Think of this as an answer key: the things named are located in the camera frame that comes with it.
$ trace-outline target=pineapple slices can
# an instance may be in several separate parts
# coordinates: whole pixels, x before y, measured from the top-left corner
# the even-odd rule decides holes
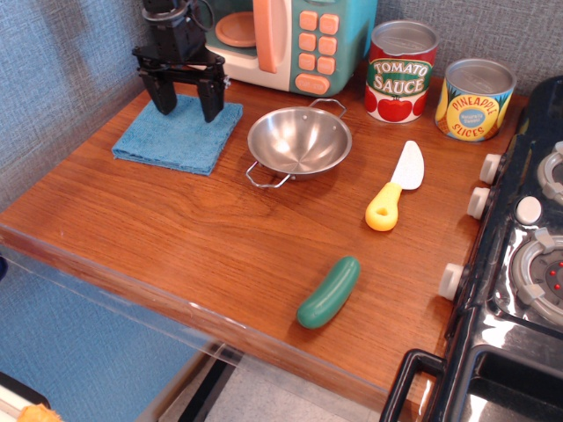
[[[463,59],[446,69],[435,122],[447,136],[478,142],[501,128],[515,74],[506,66],[484,59]]]

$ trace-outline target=wooden countertop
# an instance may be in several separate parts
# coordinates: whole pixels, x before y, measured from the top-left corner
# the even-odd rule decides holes
[[[150,101],[144,92],[0,215],[0,242],[379,409],[407,350],[444,354],[442,271],[469,258],[472,189],[484,185],[486,154],[508,146],[526,98],[512,98],[493,139],[459,142],[434,123],[440,80],[423,116],[403,125],[366,113],[364,81],[361,66],[336,96],[354,140],[346,160],[279,189],[246,178],[246,136],[262,115],[312,98],[234,81],[225,97],[244,114],[205,177],[113,158]],[[197,95],[192,85],[177,92]],[[403,192],[395,229],[375,232],[365,209],[409,139],[424,181]],[[353,293],[325,327],[304,329],[297,308],[346,255],[362,266]]]

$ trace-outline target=toy microwave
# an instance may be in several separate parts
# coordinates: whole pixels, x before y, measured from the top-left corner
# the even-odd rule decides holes
[[[369,50],[377,0],[207,0],[200,12],[232,79],[330,97]]]

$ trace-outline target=toy knife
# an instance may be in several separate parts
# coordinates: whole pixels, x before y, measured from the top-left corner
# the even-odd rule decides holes
[[[417,189],[424,178],[424,158],[415,141],[407,141],[391,182],[387,183],[366,209],[366,223],[377,231],[391,230],[397,224],[398,199],[403,189]]]

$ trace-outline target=colander handle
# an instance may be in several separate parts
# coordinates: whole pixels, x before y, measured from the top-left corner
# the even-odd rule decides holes
[[[254,167],[256,167],[256,165],[258,164],[258,161],[255,161],[253,165],[250,166],[250,168],[246,171],[246,176],[248,177],[248,179],[252,182],[253,185],[255,185],[256,187],[280,187],[281,185],[283,185],[285,182],[287,182],[291,176],[293,176],[292,174],[288,174],[285,178],[283,178],[281,180],[280,183],[278,183],[277,185],[262,185],[261,183],[256,183],[254,181],[254,179],[251,177],[250,172],[254,169]]]
[[[342,105],[342,103],[338,100],[338,99],[334,99],[334,98],[317,98],[315,101],[313,101],[311,103],[311,105],[309,105],[309,107],[313,107],[314,105],[316,105],[317,103],[336,103],[338,104],[340,107],[342,107],[343,111],[342,113],[340,113],[340,116],[338,116],[338,118],[342,117],[344,115],[344,113],[347,111],[347,108],[345,106]]]

